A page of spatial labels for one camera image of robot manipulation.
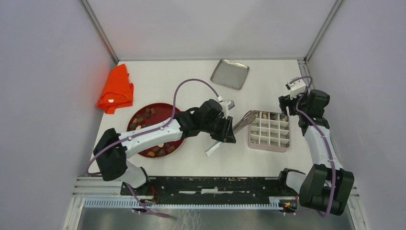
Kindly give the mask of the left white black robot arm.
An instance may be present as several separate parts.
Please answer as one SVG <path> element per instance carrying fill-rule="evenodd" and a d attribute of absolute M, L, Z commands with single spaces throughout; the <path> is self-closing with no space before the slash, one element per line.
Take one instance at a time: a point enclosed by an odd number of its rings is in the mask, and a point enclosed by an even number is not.
<path fill-rule="evenodd" d="M 163 122 L 139 130 L 118 133 L 110 128 L 95 145 L 91 161 L 96 162 L 104 181 L 119 180 L 138 195 L 145 195 L 150 190 L 148 174 L 129 159 L 158 144 L 195 137 L 201 132 L 219 142 L 236 143 L 233 118 L 228 115 L 234 106 L 230 100 L 210 99 L 200 107 L 175 113 Z"/>

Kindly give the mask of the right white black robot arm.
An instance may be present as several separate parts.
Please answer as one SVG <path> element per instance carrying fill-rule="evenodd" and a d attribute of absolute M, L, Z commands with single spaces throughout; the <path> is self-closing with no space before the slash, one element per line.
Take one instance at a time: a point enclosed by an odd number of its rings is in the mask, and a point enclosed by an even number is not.
<path fill-rule="evenodd" d="M 284 115 L 297 115 L 298 126 L 311 153 L 313 165 L 308 173 L 284 169 L 277 181 L 277 191 L 288 196 L 298 194 L 302 207 L 322 215 L 343 214 L 354 184 L 352 172 L 343 169 L 331 143 L 330 126 L 323 117 L 330 96 L 321 90 L 310 90 L 296 98 L 278 98 Z"/>

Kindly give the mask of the red round plate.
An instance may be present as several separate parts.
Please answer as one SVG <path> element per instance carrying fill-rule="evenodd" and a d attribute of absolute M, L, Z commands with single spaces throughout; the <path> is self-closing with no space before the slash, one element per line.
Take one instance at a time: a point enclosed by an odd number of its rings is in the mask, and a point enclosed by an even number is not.
<path fill-rule="evenodd" d="M 166 119 L 171 117 L 172 108 L 173 106 L 168 103 L 153 103 L 144 106 L 137 112 L 135 112 L 134 115 L 130 118 L 126 131 L 135 131 L 151 125 L 155 125 L 156 123 L 159 122 L 164 122 Z M 147 156 L 147 153 L 152 151 L 155 153 L 155 156 L 153 158 L 161 158 L 158 156 L 158 152 L 161 149 L 164 149 L 166 151 L 165 156 L 168 156 L 171 153 L 167 152 L 167 148 L 174 146 L 176 149 L 178 149 L 182 143 L 183 140 L 166 142 L 163 144 L 159 144 L 157 146 L 150 147 L 146 150 L 139 152 L 138 154 L 146 158 L 152 158 Z"/>

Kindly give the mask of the pink tin box with dividers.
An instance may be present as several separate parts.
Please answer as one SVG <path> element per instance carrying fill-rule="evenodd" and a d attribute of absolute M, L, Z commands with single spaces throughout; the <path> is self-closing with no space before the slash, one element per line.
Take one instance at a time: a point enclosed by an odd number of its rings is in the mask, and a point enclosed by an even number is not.
<path fill-rule="evenodd" d="M 248 147 L 284 153 L 290 146 L 289 117 L 282 113 L 254 111 L 256 119 L 248 126 Z"/>

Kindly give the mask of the silver serving tongs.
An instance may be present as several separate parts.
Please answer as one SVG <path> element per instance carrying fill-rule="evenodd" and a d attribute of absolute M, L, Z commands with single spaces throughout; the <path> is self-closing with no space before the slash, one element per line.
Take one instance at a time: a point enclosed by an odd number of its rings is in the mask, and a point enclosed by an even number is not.
<path fill-rule="evenodd" d="M 252 110 L 249 110 L 239 122 L 233 126 L 233 133 L 236 134 L 243 128 L 253 123 L 256 119 L 256 115 Z M 224 142 L 216 141 L 210 148 L 205 151 L 207 157 L 210 157 Z"/>

